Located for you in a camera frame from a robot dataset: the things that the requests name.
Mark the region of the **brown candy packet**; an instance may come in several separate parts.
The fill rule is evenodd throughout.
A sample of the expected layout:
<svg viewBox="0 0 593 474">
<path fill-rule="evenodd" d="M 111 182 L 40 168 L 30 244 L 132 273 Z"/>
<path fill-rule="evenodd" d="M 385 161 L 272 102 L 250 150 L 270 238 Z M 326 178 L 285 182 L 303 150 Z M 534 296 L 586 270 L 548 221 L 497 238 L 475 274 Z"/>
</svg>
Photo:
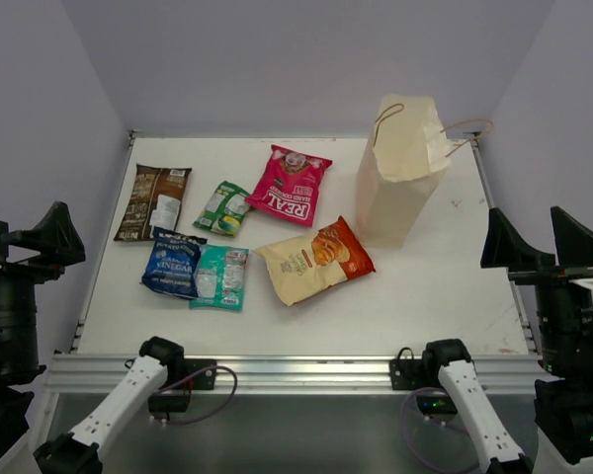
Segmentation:
<svg viewBox="0 0 593 474">
<path fill-rule="evenodd" d="M 115 234 L 117 242 L 153 239 L 154 229 L 174 231 L 192 168 L 137 164 L 125 213 Z"/>
</svg>

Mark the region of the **blue potato chips packet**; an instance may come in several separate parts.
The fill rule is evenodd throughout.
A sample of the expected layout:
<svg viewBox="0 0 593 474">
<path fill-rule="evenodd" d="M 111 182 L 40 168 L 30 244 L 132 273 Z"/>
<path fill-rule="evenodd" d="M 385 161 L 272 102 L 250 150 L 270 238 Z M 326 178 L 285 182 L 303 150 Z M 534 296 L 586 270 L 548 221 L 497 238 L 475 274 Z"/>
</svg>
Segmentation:
<svg viewBox="0 0 593 474">
<path fill-rule="evenodd" d="M 206 238 L 155 227 L 141 284 L 159 294 L 185 300 L 197 298 L 195 273 L 207 242 Z"/>
</svg>

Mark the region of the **beige paper bag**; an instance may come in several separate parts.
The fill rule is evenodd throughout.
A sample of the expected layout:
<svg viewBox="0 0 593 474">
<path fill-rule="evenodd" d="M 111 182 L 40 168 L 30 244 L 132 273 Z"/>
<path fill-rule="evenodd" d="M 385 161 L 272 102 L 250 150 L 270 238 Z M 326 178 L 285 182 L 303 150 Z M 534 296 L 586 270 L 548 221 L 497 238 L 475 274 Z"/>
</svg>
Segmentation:
<svg viewBox="0 0 593 474">
<path fill-rule="evenodd" d="M 481 123 L 481 137 L 494 127 L 488 118 L 442 124 L 429 96 L 386 95 L 381 99 L 357 172 L 355 232 L 366 247 L 400 248 L 464 145 L 451 129 Z"/>
</svg>

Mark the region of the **teal snack packet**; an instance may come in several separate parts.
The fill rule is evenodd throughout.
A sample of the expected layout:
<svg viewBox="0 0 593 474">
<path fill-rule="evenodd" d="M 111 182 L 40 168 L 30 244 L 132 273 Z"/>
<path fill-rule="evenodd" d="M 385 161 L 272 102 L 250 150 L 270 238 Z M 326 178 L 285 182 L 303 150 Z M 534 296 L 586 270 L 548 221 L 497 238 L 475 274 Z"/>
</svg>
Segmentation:
<svg viewBox="0 0 593 474">
<path fill-rule="evenodd" d="M 248 249 L 204 245 L 195 272 L 198 296 L 189 302 L 189 307 L 241 311 L 248 256 Z"/>
</svg>

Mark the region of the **green snack packet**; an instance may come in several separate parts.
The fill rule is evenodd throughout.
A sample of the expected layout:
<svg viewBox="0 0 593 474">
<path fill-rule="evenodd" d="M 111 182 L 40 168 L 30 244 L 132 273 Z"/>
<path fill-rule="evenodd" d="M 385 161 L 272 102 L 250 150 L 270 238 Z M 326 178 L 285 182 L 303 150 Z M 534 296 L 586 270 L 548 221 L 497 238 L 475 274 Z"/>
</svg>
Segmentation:
<svg viewBox="0 0 593 474">
<path fill-rule="evenodd" d="M 251 206 L 244 189 L 229 181 L 222 181 L 212 193 L 193 225 L 223 236 L 235 237 Z"/>
</svg>

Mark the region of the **yellow snack packet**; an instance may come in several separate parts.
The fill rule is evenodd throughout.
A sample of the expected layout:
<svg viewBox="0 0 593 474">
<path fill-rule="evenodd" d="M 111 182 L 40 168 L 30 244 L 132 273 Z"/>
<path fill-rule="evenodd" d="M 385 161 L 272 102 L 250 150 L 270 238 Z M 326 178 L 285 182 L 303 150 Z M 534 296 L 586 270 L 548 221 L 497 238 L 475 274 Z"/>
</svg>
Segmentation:
<svg viewBox="0 0 593 474">
<path fill-rule="evenodd" d="M 342 216 L 317 231 L 259 247 L 255 254 L 264 260 L 273 288 L 287 306 L 376 270 Z"/>
</svg>

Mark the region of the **red snack packet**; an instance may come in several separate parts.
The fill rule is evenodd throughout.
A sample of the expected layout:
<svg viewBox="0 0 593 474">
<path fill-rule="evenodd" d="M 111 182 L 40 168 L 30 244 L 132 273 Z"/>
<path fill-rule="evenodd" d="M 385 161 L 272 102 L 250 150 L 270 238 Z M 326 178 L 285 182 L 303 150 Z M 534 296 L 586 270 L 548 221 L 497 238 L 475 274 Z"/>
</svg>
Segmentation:
<svg viewBox="0 0 593 474">
<path fill-rule="evenodd" d="M 320 186 L 332 165 L 330 159 L 273 144 L 264 172 L 245 201 L 290 223 L 312 227 Z"/>
</svg>

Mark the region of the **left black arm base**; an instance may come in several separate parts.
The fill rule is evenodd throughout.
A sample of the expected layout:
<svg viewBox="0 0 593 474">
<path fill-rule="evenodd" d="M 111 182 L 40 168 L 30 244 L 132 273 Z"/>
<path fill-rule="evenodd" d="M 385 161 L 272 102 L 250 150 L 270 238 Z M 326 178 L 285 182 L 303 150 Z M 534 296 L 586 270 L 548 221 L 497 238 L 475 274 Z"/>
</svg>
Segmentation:
<svg viewBox="0 0 593 474">
<path fill-rule="evenodd" d="M 177 386 L 177 390 L 201 390 L 211 391 L 214 389 L 216 379 L 217 361 L 213 358 L 184 358 L 178 361 L 173 373 L 168 375 L 166 385 L 172 385 L 181 381 L 184 377 L 197 373 L 190 381 Z"/>
</svg>

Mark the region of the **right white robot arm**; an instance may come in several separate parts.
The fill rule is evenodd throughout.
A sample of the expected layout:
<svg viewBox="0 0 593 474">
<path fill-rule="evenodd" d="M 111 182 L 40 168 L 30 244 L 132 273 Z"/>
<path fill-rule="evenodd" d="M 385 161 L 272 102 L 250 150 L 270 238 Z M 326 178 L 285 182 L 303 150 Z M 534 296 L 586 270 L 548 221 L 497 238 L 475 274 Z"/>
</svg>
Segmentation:
<svg viewBox="0 0 593 474">
<path fill-rule="evenodd" d="M 593 231 L 559 206 L 550 213 L 552 253 L 528 244 L 491 208 L 480 257 L 482 268 L 503 268 L 535 291 L 539 364 L 552 377 L 535 382 L 536 458 L 505 430 L 462 341 L 432 342 L 422 354 L 422 379 L 454 402 L 483 473 L 593 473 Z"/>
</svg>

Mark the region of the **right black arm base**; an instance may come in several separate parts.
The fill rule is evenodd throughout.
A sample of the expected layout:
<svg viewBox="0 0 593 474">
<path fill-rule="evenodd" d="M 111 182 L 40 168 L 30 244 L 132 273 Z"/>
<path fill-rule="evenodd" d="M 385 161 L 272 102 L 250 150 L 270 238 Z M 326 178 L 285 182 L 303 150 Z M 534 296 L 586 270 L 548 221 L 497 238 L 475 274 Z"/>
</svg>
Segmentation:
<svg viewBox="0 0 593 474">
<path fill-rule="evenodd" d="M 414 391 L 420 388 L 442 388 L 438 380 L 438 365 L 430 352 L 416 356 L 410 347 L 401 348 L 388 362 L 391 389 Z"/>
</svg>

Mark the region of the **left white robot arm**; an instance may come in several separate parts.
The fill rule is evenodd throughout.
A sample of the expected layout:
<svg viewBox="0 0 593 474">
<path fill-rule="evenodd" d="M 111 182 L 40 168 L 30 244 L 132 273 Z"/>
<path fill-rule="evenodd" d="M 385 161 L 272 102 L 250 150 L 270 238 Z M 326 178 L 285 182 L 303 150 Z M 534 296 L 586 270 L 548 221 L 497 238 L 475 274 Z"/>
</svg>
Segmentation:
<svg viewBox="0 0 593 474">
<path fill-rule="evenodd" d="M 0 462 L 29 430 L 34 399 L 19 391 L 45 367 L 39 362 L 35 288 L 59 279 L 85 260 L 85 247 L 69 209 L 55 202 L 31 230 L 12 231 L 0 221 Z M 144 342 L 123 380 L 82 422 L 33 454 L 41 473 L 100 473 L 111 442 L 147 399 L 185 377 L 182 346 L 153 337 Z"/>
</svg>

